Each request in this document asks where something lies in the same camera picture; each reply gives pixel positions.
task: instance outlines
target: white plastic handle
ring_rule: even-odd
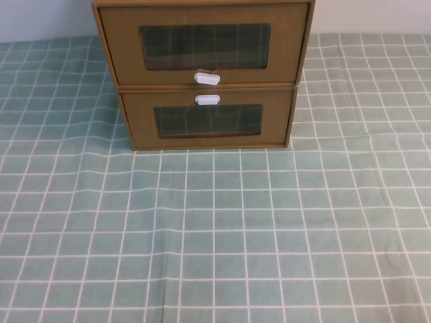
[[[220,97],[217,95],[197,96],[195,98],[196,103],[200,106],[215,106],[220,102]]]
[[[220,76],[198,72],[195,74],[195,80],[199,84],[217,85],[220,82]]]

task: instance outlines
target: drawer unit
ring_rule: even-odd
[[[119,85],[296,83],[308,5],[102,7]]]
[[[136,150],[288,145],[314,0],[94,0]]]
[[[140,91],[121,102],[137,150],[284,147],[294,91]]]

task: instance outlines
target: drawer window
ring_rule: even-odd
[[[269,24],[142,26],[149,71],[265,69]]]
[[[160,138],[260,135],[262,113],[261,104],[154,108]]]

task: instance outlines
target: grid pattern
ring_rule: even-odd
[[[98,38],[0,44],[0,320],[429,323],[430,51],[312,35],[289,149],[133,153]]]
[[[148,70],[264,69],[270,24],[142,26]]]

